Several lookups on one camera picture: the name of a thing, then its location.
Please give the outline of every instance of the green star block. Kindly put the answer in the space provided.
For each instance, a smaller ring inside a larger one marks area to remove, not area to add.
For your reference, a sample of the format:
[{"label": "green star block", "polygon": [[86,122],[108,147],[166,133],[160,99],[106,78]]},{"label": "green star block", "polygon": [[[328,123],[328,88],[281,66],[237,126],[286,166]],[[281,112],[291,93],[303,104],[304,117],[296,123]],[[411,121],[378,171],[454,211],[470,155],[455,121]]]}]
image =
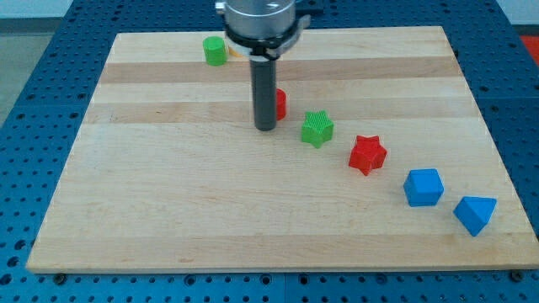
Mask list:
[{"label": "green star block", "polygon": [[328,118],[325,110],[305,113],[302,142],[311,143],[314,147],[320,148],[325,141],[330,141],[333,135],[334,123]]}]

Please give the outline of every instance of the plastic block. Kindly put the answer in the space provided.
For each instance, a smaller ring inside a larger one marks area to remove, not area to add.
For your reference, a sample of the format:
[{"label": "plastic block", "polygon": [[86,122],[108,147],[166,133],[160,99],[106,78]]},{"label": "plastic block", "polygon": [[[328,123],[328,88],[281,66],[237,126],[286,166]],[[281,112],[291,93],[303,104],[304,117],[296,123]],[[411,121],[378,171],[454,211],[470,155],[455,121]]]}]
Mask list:
[{"label": "plastic block", "polygon": [[490,222],[496,203],[494,198],[464,197],[453,214],[475,237]]},{"label": "plastic block", "polygon": [[444,193],[444,185],[435,168],[413,169],[404,182],[404,192],[412,207],[433,206]]},{"label": "plastic block", "polygon": [[221,66],[227,62],[227,47],[221,37],[208,37],[202,42],[205,62],[211,66]]},{"label": "plastic block", "polygon": [[348,165],[358,168],[367,176],[373,169],[382,167],[386,155],[387,150],[380,144],[379,136],[357,136]]},{"label": "plastic block", "polygon": [[286,93],[277,88],[277,120],[283,120],[286,117]]},{"label": "plastic block", "polygon": [[330,141],[334,135],[334,123],[328,118],[325,110],[306,112],[302,126],[302,142],[311,143],[320,148],[325,141]]}]

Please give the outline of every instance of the blue block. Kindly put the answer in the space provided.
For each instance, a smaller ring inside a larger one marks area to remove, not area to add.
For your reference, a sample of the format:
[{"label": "blue block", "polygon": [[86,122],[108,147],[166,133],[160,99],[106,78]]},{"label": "blue block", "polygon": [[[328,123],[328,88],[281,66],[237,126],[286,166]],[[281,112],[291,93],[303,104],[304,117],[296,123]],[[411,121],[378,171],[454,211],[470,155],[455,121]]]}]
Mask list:
[{"label": "blue block", "polygon": [[412,207],[433,206],[444,193],[444,185],[435,168],[413,169],[404,182],[404,192]]},{"label": "blue block", "polygon": [[490,221],[496,202],[494,198],[464,197],[453,214],[475,237]]}]

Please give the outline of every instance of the green block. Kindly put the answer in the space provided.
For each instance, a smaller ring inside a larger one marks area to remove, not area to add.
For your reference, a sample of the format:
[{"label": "green block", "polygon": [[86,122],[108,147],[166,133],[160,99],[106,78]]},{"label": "green block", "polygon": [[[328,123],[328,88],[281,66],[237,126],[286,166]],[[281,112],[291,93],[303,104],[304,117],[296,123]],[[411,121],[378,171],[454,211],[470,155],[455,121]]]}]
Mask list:
[{"label": "green block", "polygon": [[333,136],[334,123],[328,118],[325,110],[305,113],[302,142],[311,143],[314,147],[320,148],[325,141],[330,141]]},{"label": "green block", "polygon": [[212,36],[204,39],[205,62],[211,66],[221,66],[227,62],[227,47],[221,37]]}]

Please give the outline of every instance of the green cylinder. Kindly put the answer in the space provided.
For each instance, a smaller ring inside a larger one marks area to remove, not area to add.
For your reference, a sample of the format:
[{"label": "green cylinder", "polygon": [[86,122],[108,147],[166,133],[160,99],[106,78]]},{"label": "green cylinder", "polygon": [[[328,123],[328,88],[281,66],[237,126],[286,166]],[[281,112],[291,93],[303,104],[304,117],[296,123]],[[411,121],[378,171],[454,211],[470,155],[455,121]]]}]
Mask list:
[{"label": "green cylinder", "polygon": [[221,37],[212,36],[204,39],[205,62],[211,66],[221,66],[227,62],[227,48],[225,40]]}]

